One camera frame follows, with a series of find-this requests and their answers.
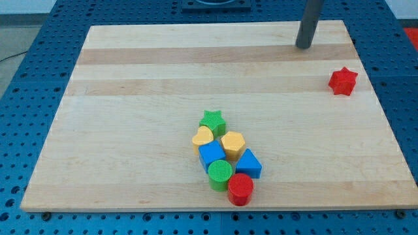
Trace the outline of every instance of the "metal pole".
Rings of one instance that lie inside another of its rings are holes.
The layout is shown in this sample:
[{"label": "metal pole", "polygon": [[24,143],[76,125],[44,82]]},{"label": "metal pole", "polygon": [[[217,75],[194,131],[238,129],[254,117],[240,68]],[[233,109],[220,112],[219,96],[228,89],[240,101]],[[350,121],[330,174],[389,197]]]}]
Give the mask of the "metal pole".
[{"label": "metal pole", "polygon": [[323,3],[324,0],[307,0],[296,38],[297,47],[307,49],[311,46]]}]

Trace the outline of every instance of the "blue triangle block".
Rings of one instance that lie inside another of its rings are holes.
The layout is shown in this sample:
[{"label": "blue triangle block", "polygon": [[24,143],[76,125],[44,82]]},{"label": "blue triangle block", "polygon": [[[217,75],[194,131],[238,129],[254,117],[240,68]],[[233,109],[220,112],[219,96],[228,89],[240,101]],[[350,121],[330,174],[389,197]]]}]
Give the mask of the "blue triangle block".
[{"label": "blue triangle block", "polygon": [[258,179],[260,178],[262,168],[263,166],[261,166],[253,152],[246,149],[236,164],[235,173],[244,173],[253,179]]},{"label": "blue triangle block", "polygon": [[206,173],[208,173],[210,163],[216,160],[225,160],[227,157],[221,144],[217,140],[200,146],[199,153],[202,166]]}]

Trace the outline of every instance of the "black cable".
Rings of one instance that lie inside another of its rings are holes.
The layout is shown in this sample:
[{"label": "black cable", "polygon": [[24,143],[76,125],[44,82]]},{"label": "black cable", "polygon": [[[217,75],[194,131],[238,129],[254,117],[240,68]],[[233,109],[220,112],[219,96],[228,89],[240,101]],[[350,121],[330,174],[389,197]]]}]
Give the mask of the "black cable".
[{"label": "black cable", "polygon": [[8,59],[11,59],[11,58],[13,58],[13,57],[16,57],[16,56],[19,56],[19,55],[26,54],[26,53],[27,53],[27,51],[25,51],[25,52],[20,52],[20,53],[18,53],[18,54],[14,54],[14,55],[11,55],[11,56],[9,56],[9,57],[6,57],[6,58],[4,58],[4,59],[0,59],[0,63],[1,63],[1,62],[3,62],[3,61],[6,61],[6,60],[8,60]]}]

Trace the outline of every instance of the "red star block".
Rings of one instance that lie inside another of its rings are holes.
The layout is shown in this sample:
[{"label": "red star block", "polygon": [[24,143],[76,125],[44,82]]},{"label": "red star block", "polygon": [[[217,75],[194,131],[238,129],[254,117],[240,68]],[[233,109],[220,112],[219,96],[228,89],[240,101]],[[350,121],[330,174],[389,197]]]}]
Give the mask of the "red star block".
[{"label": "red star block", "polygon": [[328,86],[332,88],[334,95],[351,95],[357,75],[359,74],[344,67],[342,70],[332,73]]}]

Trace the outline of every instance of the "yellow block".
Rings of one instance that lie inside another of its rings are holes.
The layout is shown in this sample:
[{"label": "yellow block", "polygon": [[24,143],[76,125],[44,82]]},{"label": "yellow block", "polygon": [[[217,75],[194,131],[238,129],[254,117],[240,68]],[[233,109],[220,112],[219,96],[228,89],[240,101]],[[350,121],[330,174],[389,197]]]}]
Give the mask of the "yellow block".
[{"label": "yellow block", "polygon": [[221,145],[228,161],[237,161],[246,149],[246,141],[241,133],[228,131],[222,136]]},{"label": "yellow block", "polygon": [[214,141],[214,134],[209,127],[201,126],[197,129],[197,134],[191,139],[195,155],[199,154],[199,146]]}]

